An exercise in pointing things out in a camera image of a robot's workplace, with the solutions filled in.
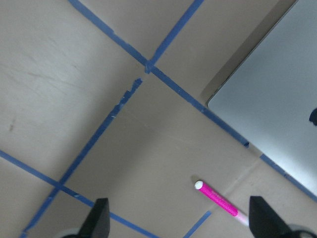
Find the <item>gray metal surface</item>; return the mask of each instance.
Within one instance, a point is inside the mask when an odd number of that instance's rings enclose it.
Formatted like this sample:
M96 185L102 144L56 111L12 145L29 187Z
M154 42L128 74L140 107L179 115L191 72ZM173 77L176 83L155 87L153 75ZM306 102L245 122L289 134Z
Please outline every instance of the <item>gray metal surface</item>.
M209 101L209 108L317 194L317 1L300 0Z

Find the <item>blue line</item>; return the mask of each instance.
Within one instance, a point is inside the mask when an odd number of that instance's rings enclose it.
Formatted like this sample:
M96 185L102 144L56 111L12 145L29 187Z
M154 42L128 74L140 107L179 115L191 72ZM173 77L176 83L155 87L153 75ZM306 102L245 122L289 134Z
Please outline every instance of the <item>blue line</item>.
M249 142L242 135L237 133L234 129L232 129L227 123L217 117L210 110L205 108L200 102L198 102L195 98L189 95L184 89L182 89L179 85L177 85L173 80L171 80L168 76L166 76L162 71L160 71L155 66L153 67L152 73L158 77L162 82L164 82L168 87L170 87L173 91L175 91L179 96L189 102L194 108L200 111L202 114L207 116L210 120L228 132L233 138L238 140L245 147L249 146Z
M147 59L141 55L135 48L126 43L120 37L118 37L114 31L105 24L99 17L97 17L94 13L92 13L86 6L84 6L78 0L68 0L74 8L76 8L82 15L84 15L87 19L89 19L92 23L94 23L100 30L102 30L107 36L109 36L113 41L115 41L118 45L120 45L127 53L129 53L132 57L134 57L139 63L145 65Z
M171 42L174 40L174 38L178 35L178 33L181 31L181 29L186 25L186 23L189 21L189 19L193 16L193 14L196 12L196 10L200 7L200 5L203 3L203 1L204 0L194 0L194 2L189 6L189 8L186 10L186 12L182 15L182 17L178 20L176 25L171 29L169 34L166 36L166 38L162 41L160 46L157 48L152 59L150 59L146 63L146 65L145 65L145 72L146 73L150 73L152 71L153 66L156 64L156 62L162 56L164 51L166 51L168 46L171 44Z
M300 191L302 191L304 194L306 194L308 197L310 197L313 201L317 202L316 195L314 195L306 187L304 187L301 183L299 183L296 179L294 179L292 176L290 176L284 169L282 169L279 165L277 165L268 156L266 156L265 154L262 154L260 156L260 158L264 162L266 162L268 165L270 165L273 169L275 169L277 172L279 172L281 175L283 175L283 177L285 177L287 180L289 180L292 184L294 184Z
M204 222L207 218L211 215L211 211L207 211L199 220L198 222L186 233L184 238L189 238Z
M103 132L108 128L108 126L111 124L111 122L114 120L114 118L118 115L122 107L127 103L127 101L130 99L130 97L135 93L137 88L141 85L142 80L138 78L134 81L132 88L130 91L127 91L123 97L121 98L119 104L117 104L113 110L108 114L106 119L103 121L103 123L99 126L99 128L96 130L94 135L90 138L88 143L85 145L85 147L82 149L82 151L79 153L79 155L76 157L76 159L73 161L73 163L70 165L70 167L67 169L63 177L59 180L59 184L64 185L67 180L70 178L70 176L73 174L75 169L79 166L79 164L83 161L85 156L88 154L88 152L91 150L91 148L95 145L97 140L100 138L100 136L103 134ZM27 232L31 228L33 228L39 221L40 217L44 214L44 212L47 210L47 208L52 203L53 199L58 194L60 188L56 187L54 188L51 193L46 198L45 202L41 205L37 213L34 215L30 223L27 225L27 227L23 230L23 232Z
M94 202L89 200L88 198L84 197L83 195L80 195L79 193L71 190L70 188L60 184L59 182L55 181L54 179L46 176L45 174L37 171L36 169L28 166L27 164L17 160L16 158L10 156L9 154L5 153L4 151L0 150L0 157L4 158L5 160L9 161L10 163L20 167L21 169L29 172L30 174L36 176L37 178L49 183L50 185L55 186L56 188L62 190L63 192L65 192L66 194L76 198L77 200L81 201L82 203L88 205L89 207L93 207L94 206ZM138 227L137 225L127 221L126 219L123 219L122 217L110 212L110 217L112 219L114 219L115 221L149 237L149 238L158 238L157 236L153 235L152 233ZM20 238L26 238L27 237L27 231L23 230Z

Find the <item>blue tape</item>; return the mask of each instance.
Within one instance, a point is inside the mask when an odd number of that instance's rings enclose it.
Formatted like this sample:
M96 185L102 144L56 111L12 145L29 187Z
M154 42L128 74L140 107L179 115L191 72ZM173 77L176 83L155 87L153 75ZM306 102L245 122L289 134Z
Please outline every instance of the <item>blue tape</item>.
M132 88L130 91L125 92L123 97L121 98L120 102L113 108L113 110L108 114L106 119L103 121L103 123L99 126L99 128L96 130L94 135L90 138L88 143L85 145L85 147L82 149L82 151L79 153L79 155L76 157L76 159L73 161L73 163L70 165L70 167L67 169L63 177L59 180L58 184L64 185L67 180L70 178L70 176L73 174L75 169L79 166L79 164L83 161L83 159L86 157L88 152L91 150L91 148L95 145L97 140L100 138L100 136L103 134L103 132L108 128L108 126L111 124L111 122L114 120L114 118L118 115L122 107L127 103L127 101L131 98L131 96L135 93L137 88L141 85L142 80L138 78L134 81ZM34 215L30 223L27 225L27 227L23 230L23 232L27 232L31 228L33 228L41 218L41 216L44 214L44 212L47 210L47 208L50 206L56 195L58 194L60 190L60 187L56 186L51 193L46 198L45 202L41 205L37 213Z
M211 211L207 211L199 220L198 222L186 233L184 238L189 238L204 222L207 218L211 215Z
M141 55L135 48L126 43L120 37L118 37L114 31L105 24L99 17L97 17L94 13L92 13L86 6L84 6L78 0L68 0L74 8L76 8L82 15L84 15L88 20L90 20L93 24L95 24L102 32L104 32L107 36L109 36L114 42L120 45L127 53L129 53L132 57L134 57L139 63L145 65L147 59Z
M273 169L275 169L277 172L279 172L281 175L283 175L283 177L285 177L287 180L289 180L292 184L294 184L300 191L302 191L304 194L306 194L308 197L310 197L313 201L317 202L316 195L314 195L306 187L304 187L301 183L299 183L296 179L294 179L292 176L290 176L284 169L282 169L279 165L277 165L268 156L266 156L265 154L262 154L260 156L260 158L264 162L266 162L268 165L270 165Z
M176 92L179 96L189 102L194 108L200 111L202 114L207 116L210 120L228 132L233 138L238 140L245 147L249 146L249 142L242 135L237 133L234 129L232 129L227 123L217 117L210 110L205 108L200 102L198 102L195 98L193 98L190 94L188 94L184 89L182 89L179 85L177 85L173 80L171 80L168 76L166 76L162 71L160 71L155 66L153 67L152 73L158 77L163 83L165 83L168 87L170 87L174 92Z
M50 185L55 186L56 188L62 190L66 194L68 194L68 195L76 198L77 200L81 201L82 203L88 205L89 207L93 207L94 206L94 202L93 201L91 201L88 198L84 197L83 195L71 190L70 188L60 184L59 182L55 181L54 179L46 176L45 174L37 171L36 169L28 166L27 164L17 160L16 158L10 156L9 154L5 153L2 150L0 150L0 157L4 158L5 160L11 162L12 164L14 164L14 165L16 165L18 167L20 167L21 169L29 172L30 174L36 176L37 178L49 183ZM119 223L121 223L121 224L123 224L123 225L125 225L125 226L127 226L127 227L129 227L129 228L131 228L131 229L133 229L133 230L135 230L135 231L137 231L137 232L149 237L149 238L158 238L157 236L153 235L152 233L150 233L150 232L138 227L137 225L127 221L126 219L123 219L122 217L120 217L120 216L118 216L118 215L116 215L116 214L114 214L112 212L110 212L110 217L112 219L114 219L115 221L117 221L117 222L119 222ZM27 231L26 230L23 230L20 238L27 238Z
M162 41L160 46L154 53L152 59L150 59L145 65L145 72L150 73L152 71L153 66L162 56L164 51L166 51L167 47L172 43L174 38L178 35L181 29L186 25L189 19L193 16L196 10L200 7L204 0L194 0L194 2L189 6L186 12L182 15L182 17L178 20L176 25L171 29L166 38Z

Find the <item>tape strip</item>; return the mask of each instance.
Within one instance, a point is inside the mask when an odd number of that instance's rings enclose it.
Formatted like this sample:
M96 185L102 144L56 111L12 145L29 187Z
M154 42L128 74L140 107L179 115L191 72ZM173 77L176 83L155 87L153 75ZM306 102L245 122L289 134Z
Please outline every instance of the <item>tape strip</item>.
M179 85L177 85L173 80L171 80L168 76L166 76L162 71L160 71L155 66L153 67L152 73L158 77L163 83L165 83L168 87L170 87L174 92L176 92L179 96L189 102L194 108L200 111L202 114L207 116L210 120L228 132L233 138L238 140L245 147L249 147L249 142L242 135L237 133L234 129L232 129L227 123L217 117L214 113L204 107L200 102L198 102L195 98L189 95L184 89L182 89Z
M314 195L306 187L304 187L301 183L299 183L296 179L294 179L292 176L290 176L284 169L282 169L279 165L277 165L268 156L266 156L265 154L262 154L260 156L260 158L264 162L266 162L268 165L270 165L273 169L275 169L277 172L279 172L281 175L283 175L283 177L285 177L287 180L289 180L292 184L294 184L300 191L302 191L304 194L306 194L308 197L310 197L313 201L317 202L316 195Z
M204 0L194 0L194 2L189 6L186 12L181 16L175 26L171 29L166 38L162 41L160 46L155 51L152 59L150 59L145 65L145 73L150 73L153 66L166 51L167 47L172 43L174 38L178 35L181 29L186 25L189 19L193 16L196 10L200 7Z
M111 122L114 120L114 118L118 115L120 110L123 108L123 106L127 103L127 101L131 98L131 96L135 93L137 88L141 85L142 80L138 78L134 81L132 88L130 91L127 91L123 97L121 98L120 102L113 108L113 110L108 114L106 119L103 121L103 123L99 126L99 128L96 130L94 135L90 138L88 143L85 145L85 147L82 149L82 151L79 153L79 155L76 157L76 159L73 161L73 163L70 165L70 167L67 169L63 177L59 180L59 184L64 185L69 177L73 174L75 169L79 166L79 164L83 161L83 159L86 157L88 152L91 150L91 148L95 145L97 140L100 138L100 136L103 134L103 132L108 128L108 126L111 124ZM27 227L23 230L23 232L27 232L31 228L33 228L41 216L44 214L44 212L47 210L47 208L50 206L53 199L58 194L60 188L56 187L54 188L51 193L46 198L45 202L40 206L37 213L34 215L30 223L27 225Z
M94 206L94 202L89 200L88 198L84 197L83 195L71 190L70 188L60 184L59 182L55 181L54 179L46 176L45 174L37 171L36 169L28 166L27 164L17 160L16 158L10 156L9 154L5 153L4 151L0 150L0 157L4 158L5 160L9 161L10 163L20 167L21 169L29 172L30 174L36 176L37 178L49 183L52 186L55 186L56 188L58 188L59 190L62 190L63 192L65 192L66 194L76 198L77 200L81 201L82 203L88 205L89 207L93 207ZM115 221L149 237L149 238L158 238L157 236L153 235L152 233L142 229L141 227L138 227L137 225L129 222L126 219L123 219L122 217L110 212L110 217L112 219L114 219ZM24 230L20 236L20 238L26 238L27 237L27 231Z
M198 222L186 233L184 238L189 238L204 222L207 218L211 215L211 211L207 211L199 220Z
M101 31L103 31L107 36L109 36L114 42L120 45L127 53L134 57L139 63L145 65L147 59L141 55L135 48L126 43L120 37L118 37L114 31L105 24L99 17L93 14L86 6L84 6L78 0L68 0L74 8L76 8L82 15L84 15L88 20L95 24Z

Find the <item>black object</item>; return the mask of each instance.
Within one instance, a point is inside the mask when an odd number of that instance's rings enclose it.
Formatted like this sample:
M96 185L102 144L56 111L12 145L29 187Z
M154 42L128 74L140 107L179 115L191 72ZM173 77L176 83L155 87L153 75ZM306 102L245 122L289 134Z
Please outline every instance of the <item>black object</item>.
M108 238L109 231L109 202L107 198L99 198L96 200L79 233L63 238Z
M250 197L249 227L255 238L317 238L309 231L292 231L260 196Z
M311 121L314 125L317 125L317 108L311 113L309 121Z

